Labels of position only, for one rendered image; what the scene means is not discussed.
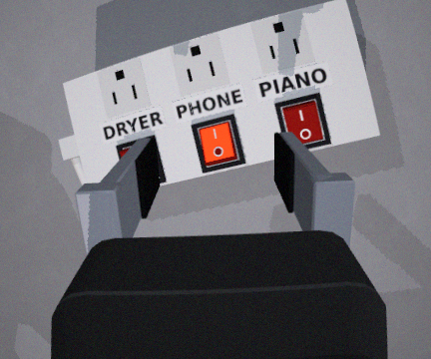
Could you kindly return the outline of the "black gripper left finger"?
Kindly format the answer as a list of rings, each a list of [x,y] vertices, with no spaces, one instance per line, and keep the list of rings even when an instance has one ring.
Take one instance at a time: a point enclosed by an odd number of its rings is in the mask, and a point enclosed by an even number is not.
[[[160,187],[156,138],[137,139],[100,182],[75,193],[86,256],[102,240],[133,237]]]

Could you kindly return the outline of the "white power strip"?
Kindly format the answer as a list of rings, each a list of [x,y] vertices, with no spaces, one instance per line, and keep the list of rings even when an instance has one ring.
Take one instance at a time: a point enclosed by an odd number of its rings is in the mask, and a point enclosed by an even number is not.
[[[63,83],[81,185],[156,138],[160,185],[274,160],[274,133],[310,150],[380,136],[346,0],[234,26]],[[78,148],[77,148],[78,147]],[[85,180],[86,179],[86,180]]]

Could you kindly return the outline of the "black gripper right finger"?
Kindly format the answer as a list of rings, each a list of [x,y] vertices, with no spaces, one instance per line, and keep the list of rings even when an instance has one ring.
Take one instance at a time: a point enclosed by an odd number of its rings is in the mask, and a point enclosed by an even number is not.
[[[302,231],[331,231],[350,246],[355,181],[330,173],[293,132],[274,133],[274,182]]]

